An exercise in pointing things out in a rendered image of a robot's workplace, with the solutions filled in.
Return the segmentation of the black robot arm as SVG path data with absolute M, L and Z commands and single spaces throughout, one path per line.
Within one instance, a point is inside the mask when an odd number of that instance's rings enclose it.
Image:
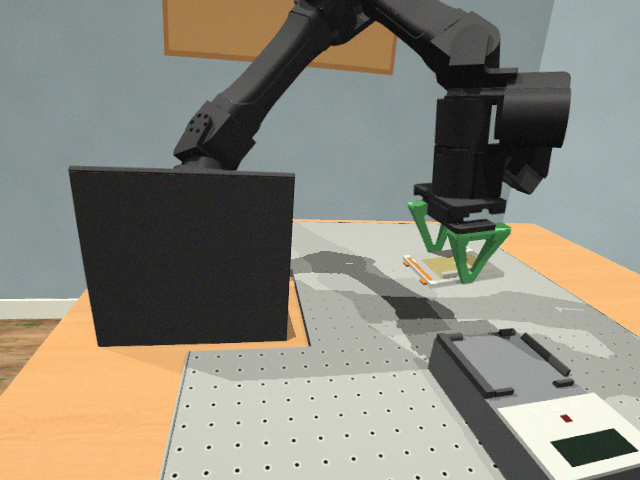
M 502 181 L 530 195 L 547 177 L 552 148 L 561 148 L 566 134 L 568 72 L 499 68 L 498 28 L 439 0 L 294 3 L 244 73 L 189 121 L 173 152 L 182 163 L 173 169 L 237 170 L 256 144 L 252 137 L 262 121 L 307 65 L 331 44 L 342 45 L 377 21 L 411 47 L 447 90 L 437 99 L 435 144 L 487 145 L 492 105 L 497 105 L 499 143 L 476 153 L 472 199 L 500 197 Z

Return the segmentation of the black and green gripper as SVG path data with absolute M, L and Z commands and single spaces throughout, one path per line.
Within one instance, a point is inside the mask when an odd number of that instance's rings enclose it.
M 434 145 L 432 183 L 415 184 L 414 196 L 420 195 L 423 199 L 408 202 L 408 208 L 428 252 L 441 251 L 448 236 L 462 284 L 475 281 L 512 229 L 502 222 L 493 223 L 487 219 L 463 221 L 470 213 L 479 213 L 482 209 L 488 209 L 491 215 L 505 213 L 505 199 L 472 199 L 476 153 L 487 149 L 488 144 L 462 149 Z M 428 231 L 425 215 L 441 223 L 435 244 Z M 487 240 L 468 272 L 466 246 L 469 241 L 483 239 Z

